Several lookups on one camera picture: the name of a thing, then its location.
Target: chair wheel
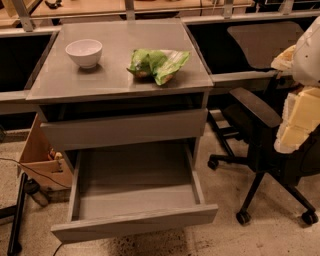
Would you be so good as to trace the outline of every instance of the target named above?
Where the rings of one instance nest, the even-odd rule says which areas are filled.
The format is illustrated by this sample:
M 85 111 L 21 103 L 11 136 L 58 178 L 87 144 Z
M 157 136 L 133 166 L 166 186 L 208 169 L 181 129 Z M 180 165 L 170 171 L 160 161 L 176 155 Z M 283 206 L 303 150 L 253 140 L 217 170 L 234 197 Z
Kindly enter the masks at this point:
M 238 212 L 237 215 L 237 220 L 241 225 L 244 225 L 246 223 L 248 223 L 251 220 L 251 216 L 249 213 L 247 212 Z
M 302 220 L 307 225 L 312 225 L 312 224 L 317 223 L 319 221 L 317 214 L 315 214 L 314 212 L 306 211 L 305 213 L 302 214 L 301 217 L 302 217 Z
M 217 159 L 209 159 L 208 161 L 208 166 L 212 169 L 215 170 L 217 169 L 219 165 L 219 161 Z

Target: plastic bag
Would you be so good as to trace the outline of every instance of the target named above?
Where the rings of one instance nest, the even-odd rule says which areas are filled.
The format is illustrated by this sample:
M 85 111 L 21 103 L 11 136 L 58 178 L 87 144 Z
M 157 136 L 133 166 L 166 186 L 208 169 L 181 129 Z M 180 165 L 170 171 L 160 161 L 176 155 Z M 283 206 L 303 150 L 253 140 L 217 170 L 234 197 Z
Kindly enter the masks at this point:
M 188 51 L 134 50 L 127 70 L 136 77 L 154 77 L 157 85 L 168 82 L 188 61 Z

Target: drawer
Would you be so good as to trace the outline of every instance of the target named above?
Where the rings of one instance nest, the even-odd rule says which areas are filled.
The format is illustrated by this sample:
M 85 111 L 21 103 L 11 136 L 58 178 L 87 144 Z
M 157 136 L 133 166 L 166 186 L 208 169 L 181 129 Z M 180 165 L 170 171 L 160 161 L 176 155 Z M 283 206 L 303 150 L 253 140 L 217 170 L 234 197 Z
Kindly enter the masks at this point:
M 206 109 L 43 123 L 58 151 L 202 136 Z
M 184 141 L 81 150 L 67 223 L 52 227 L 63 243 L 211 223 Z

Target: chair base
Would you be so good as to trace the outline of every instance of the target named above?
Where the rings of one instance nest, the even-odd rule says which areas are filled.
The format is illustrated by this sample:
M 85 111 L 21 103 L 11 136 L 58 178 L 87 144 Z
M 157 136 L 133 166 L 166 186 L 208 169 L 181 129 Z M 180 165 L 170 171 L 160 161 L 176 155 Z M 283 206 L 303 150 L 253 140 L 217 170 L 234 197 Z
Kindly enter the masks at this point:
M 247 165 L 248 161 L 246 157 L 233 157 L 233 156 L 223 156 L 223 155 L 211 155 L 208 161 L 208 166 L 216 170 L 220 161 L 225 161 L 227 163 L 237 163 Z M 250 187 L 250 190 L 247 194 L 246 199 L 243 202 L 243 205 L 240 211 L 236 214 L 236 218 L 241 225 L 248 224 L 251 220 L 250 214 L 247 212 L 249 205 L 260 186 L 260 183 L 267 172 L 256 173 L 256 177 L 253 180 L 253 183 Z M 301 216 L 302 220 L 307 225 L 315 224 L 319 221 L 318 216 L 316 215 L 316 209 L 311 205 L 311 203 L 293 186 L 282 184 L 277 176 L 272 173 L 269 173 L 279 184 L 285 188 L 300 204 L 302 204 L 307 211 L 304 212 Z

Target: floor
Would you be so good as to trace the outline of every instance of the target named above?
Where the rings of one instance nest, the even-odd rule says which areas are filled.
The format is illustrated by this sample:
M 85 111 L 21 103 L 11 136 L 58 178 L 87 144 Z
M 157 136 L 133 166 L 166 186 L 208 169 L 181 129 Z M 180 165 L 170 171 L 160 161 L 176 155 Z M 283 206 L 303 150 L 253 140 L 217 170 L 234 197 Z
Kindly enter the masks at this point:
M 10 131 L 0 144 L 0 155 L 19 159 L 27 130 Z M 235 141 L 236 154 L 245 154 L 246 145 Z M 266 176 L 249 208 L 252 221 L 241 226 L 235 214 L 243 202 L 254 173 L 248 168 L 220 163 L 215 171 L 207 167 L 211 153 L 222 153 L 215 135 L 207 124 L 201 139 L 196 164 L 203 193 L 208 204 L 217 204 L 213 223 L 149 234 L 115 237 L 98 241 L 63 245 L 57 256 L 212 256 L 212 255 L 320 255 L 320 224 L 306 226 L 300 216 L 303 207 L 274 180 Z M 19 178 L 13 162 L 0 161 L 0 207 L 15 203 Z M 320 209 L 320 176 L 304 178 L 298 188 Z M 50 232 L 53 224 L 66 219 L 68 202 L 55 200 L 46 207 L 36 204 L 29 196 L 25 200 L 20 231 L 21 256 L 50 256 L 60 242 Z M 0 220 L 0 255 L 7 255 L 10 218 Z

